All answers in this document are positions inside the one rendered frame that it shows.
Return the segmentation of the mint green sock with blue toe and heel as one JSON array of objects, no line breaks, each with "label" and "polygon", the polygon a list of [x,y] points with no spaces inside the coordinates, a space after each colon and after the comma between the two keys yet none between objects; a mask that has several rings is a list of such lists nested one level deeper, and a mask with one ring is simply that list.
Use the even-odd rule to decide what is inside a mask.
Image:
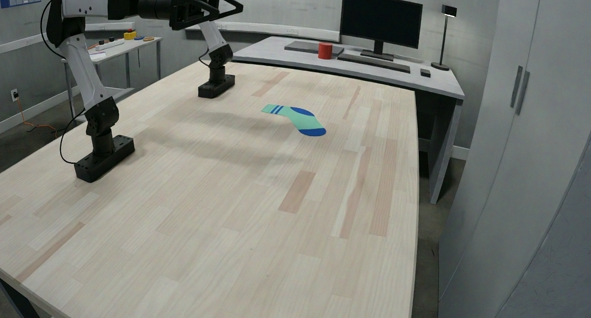
[{"label": "mint green sock with blue toe and heel", "polygon": [[314,114],[303,108],[268,104],[261,111],[289,117],[294,126],[296,126],[302,134],[309,136],[321,136],[326,134],[325,128],[319,123]]}]

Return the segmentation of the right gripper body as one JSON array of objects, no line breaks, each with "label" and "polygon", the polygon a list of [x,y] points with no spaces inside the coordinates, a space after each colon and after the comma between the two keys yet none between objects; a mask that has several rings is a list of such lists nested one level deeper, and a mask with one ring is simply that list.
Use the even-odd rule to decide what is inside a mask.
[{"label": "right gripper body", "polygon": [[[157,0],[156,1],[156,14],[160,20],[169,21],[169,26],[172,30],[175,30],[175,12],[176,12],[177,0]],[[169,18],[170,17],[170,18]],[[196,18],[204,17],[204,11],[201,11],[200,7],[189,5],[188,21],[192,21]]]}]

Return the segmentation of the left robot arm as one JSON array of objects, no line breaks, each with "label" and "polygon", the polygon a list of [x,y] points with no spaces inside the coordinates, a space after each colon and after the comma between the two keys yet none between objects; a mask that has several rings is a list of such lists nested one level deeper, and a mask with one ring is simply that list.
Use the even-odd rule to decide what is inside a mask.
[{"label": "left robot arm", "polygon": [[224,66],[224,64],[227,64],[233,59],[234,53],[230,45],[226,44],[226,41],[221,36],[215,21],[205,21],[198,25],[208,44],[209,56],[211,58],[211,62],[208,65],[208,68],[210,68],[209,81],[199,86],[198,90],[214,92],[235,78],[235,75],[225,74]]}]

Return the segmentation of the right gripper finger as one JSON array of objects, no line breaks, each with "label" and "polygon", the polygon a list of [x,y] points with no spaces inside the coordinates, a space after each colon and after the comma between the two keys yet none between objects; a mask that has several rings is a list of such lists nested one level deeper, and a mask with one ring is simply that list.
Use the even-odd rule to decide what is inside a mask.
[{"label": "right gripper finger", "polygon": [[[224,1],[230,3],[231,5],[235,6],[236,8],[231,11],[219,13],[219,17],[215,18],[211,21],[215,21],[217,19],[224,18],[224,17],[229,17],[230,15],[241,13],[243,11],[243,4],[242,3],[239,3],[236,0],[224,0]],[[219,9],[219,0],[211,0],[211,6]]]},{"label": "right gripper finger", "polygon": [[[209,11],[209,15],[200,17],[192,21],[188,21],[189,4],[200,7],[206,11]],[[175,30],[186,29],[190,26],[198,25],[201,22],[210,21],[219,17],[219,9],[209,5],[208,3],[202,2],[201,0],[177,0],[176,12],[175,12]]]}]

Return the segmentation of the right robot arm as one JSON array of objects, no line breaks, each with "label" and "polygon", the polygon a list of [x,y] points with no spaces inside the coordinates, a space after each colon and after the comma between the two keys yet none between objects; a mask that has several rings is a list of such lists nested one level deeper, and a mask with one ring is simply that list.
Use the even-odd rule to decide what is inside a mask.
[{"label": "right robot arm", "polygon": [[[121,20],[140,16],[158,19],[157,0],[51,0],[47,19],[47,38],[60,48],[80,89],[87,119],[86,135],[91,136],[93,152],[74,164],[74,168],[91,174],[122,150],[134,143],[133,138],[117,135],[111,127],[120,118],[113,97],[109,96],[87,51],[86,17]],[[62,18],[62,17],[63,18]]]}]

